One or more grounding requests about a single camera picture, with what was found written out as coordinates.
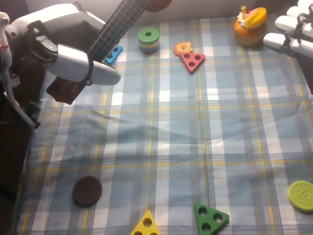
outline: triangle with holes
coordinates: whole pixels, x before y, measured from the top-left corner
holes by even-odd
[[[203,54],[181,52],[179,56],[190,74],[193,74],[205,60]]]
[[[214,235],[229,221],[229,215],[206,205],[195,203],[194,209],[200,235]]]
[[[160,235],[151,211],[147,211],[140,222],[132,231],[131,235]]]

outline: white wall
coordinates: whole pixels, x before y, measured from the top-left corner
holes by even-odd
[[[26,0],[31,12],[59,3],[71,3],[74,0]],[[84,11],[89,11],[104,21],[110,16],[120,0],[78,0]],[[256,0],[173,0],[163,11],[145,12],[138,20],[139,24],[164,21],[207,19],[236,16],[240,7],[253,8]]]

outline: guitar fretboard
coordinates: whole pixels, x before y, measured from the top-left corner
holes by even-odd
[[[94,61],[103,61],[118,41],[141,16],[149,0],[122,0],[103,28],[99,31],[88,56]]]

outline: tablecloth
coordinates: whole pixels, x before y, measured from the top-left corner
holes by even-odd
[[[313,215],[287,198],[294,181],[313,182],[305,79],[295,59],[236,45],[233,20],[158,24],[152,55],[132,28],[119,43],[117,85],[86,87],[72,105],[44,94],[18,234],[128,235],[150,210],[161,235],[197,235],[196,202],[230,215],[221,235],[313,234]],[[172,52],[180,41],[206,55],[193,75]],[[86,175],[103,192],[83,209],[71,193]]]

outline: yellow triangle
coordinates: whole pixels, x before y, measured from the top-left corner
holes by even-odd
[[[143,215],[131,235],[161,235],[152,217],[151,211],[147,211]]]

